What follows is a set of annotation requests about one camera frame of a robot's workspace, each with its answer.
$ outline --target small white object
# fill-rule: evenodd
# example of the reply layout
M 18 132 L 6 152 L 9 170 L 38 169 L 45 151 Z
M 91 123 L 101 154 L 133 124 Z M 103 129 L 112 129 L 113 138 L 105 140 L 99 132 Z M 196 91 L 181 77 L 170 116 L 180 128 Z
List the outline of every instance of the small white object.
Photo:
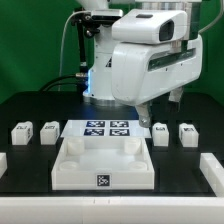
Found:
M 128 167 L 132 171 L 146 171 L 147 164 L 145 162 L 134 161 L 128 164 Z
M 202 153 L 200 169 L 217 197 L 224 197 L 224 169 L 212 153 Z
M 169 145 L 169 131 L 166 124 L 156 123 L 152 128 L 152 138 L 154 146 Z
M 77 156 L 85 152 L 85 144 L 81 138 L 73 138 L 67 142 L 68 154 Z
M 0 178 L 7 170 L 6 153 L 0 153 Z
M 56 121 L 45 123 L 40 131 L 41 145 L 54 145 L 60 135 L 59 123 Z
M 124 141 L 124 151 L 130 155 L 136 155 L 141 152 L 142 142 L 140 138 L 126 138 Z
M 52 189 L 154 189 L 145 139 L 129 138 L 65 138 L 51 173 Z
M 33 124 L 20 122 L 11 132 L 13 145 L 27 145 L 33 136 Z
M 180 124 L 179 138 L 183 147 L 198 147 L 199 134 L 192 124 Z
M 59 170 L 75 171 L 79 168 L 79 164 L 74 161 L 65 161 L 59 165 Z

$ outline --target white cube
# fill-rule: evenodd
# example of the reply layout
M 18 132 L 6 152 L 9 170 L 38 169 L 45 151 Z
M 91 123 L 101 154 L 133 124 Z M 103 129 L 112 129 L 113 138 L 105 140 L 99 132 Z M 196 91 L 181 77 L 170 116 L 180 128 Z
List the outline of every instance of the white cube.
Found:
M 7 170 L 6 153 L 0 153 L 0 178 Z
M 45 123 L 40 131 L 41 145 L 54 145 L 60 135 L 59 123 L 56 121 Z
M 33 124 L 29 121 L 18 123 L 11 136 L 13 145 L 27 145 L 33 136 Z
M 183 147 L 198 147 L 199 134 L 192 124 L 180 124 L 179 138 Z
M 154 146 L 164 146 L 169 145 L 169 131 L 166 124 L 156 123 L 152 128 L 152 138 Z

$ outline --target small white block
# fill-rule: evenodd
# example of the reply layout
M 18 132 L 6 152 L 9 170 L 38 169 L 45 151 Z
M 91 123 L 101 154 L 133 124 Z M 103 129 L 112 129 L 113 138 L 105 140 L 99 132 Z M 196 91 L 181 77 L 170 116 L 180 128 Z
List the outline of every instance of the small white block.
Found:
M 199 134 L 192 124 L 180 124 L 179 138 L 183 147 L 198 147 Z
M 152 138 L 154 146 L 169 145 L 169 131 L 166 124 L 156 123 L 152 128 Z
M 40 131 L 41 145 L 54 145 L 60 135 L 59 123 L 56 121 L 45 123 Z
M 20 122 L 11 132 L 13 145 L 27 145 L 33 136 L 33 124 L 29 121 Z
M 6 153 L 0 153 L 0 178 L 7 170 Z
M 202 153 L 200 169 L 217 197 L 224 197 L 224 169 L 212 153 Z
M 129 155 L 136 155 L 141 152 L 142 142 L 140 138 L 127 138 L 124 141 L 124 151 Z

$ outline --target black cable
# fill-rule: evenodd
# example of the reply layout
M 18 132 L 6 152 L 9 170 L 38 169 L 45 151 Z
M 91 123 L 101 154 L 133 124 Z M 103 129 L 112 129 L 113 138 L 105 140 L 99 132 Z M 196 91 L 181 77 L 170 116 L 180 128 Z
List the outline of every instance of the black cable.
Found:
M 52 89 L 55 86 L 62 86 L 62 85 L 78 85 L 78 84 L 83 84 L 82 82 L 64 82 L 64 83 L 55 83 L 50 85 L 45 91 L 49 91 L 50 89 Z
M 66 76 L 55 78 L 55 79 L 47 82 L 43 87 L 40 88 L 39 91 L 40 92 L 44 91 L 48 86 L 50 86 L 51 84 L 53 84 L 55 82 L 58 82 L 58 81 L 61 81 L 61 80 L 64 80 L 64 79 L 71 79 L 71 78 L 76 78 L 76 75 L 66 75 Z

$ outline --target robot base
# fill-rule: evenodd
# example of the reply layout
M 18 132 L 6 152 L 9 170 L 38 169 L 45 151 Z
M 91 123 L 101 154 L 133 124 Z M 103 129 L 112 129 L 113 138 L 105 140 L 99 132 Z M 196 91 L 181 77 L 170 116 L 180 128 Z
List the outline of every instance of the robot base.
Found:
M 118 103 L 115 99 L 98 99 L 93 96 L 88 96 L 83 94 L 83 101 L 85 103 L 93 104 L 96 106 L 102 106 L 102 107 L 125 107 L 126 105 Z

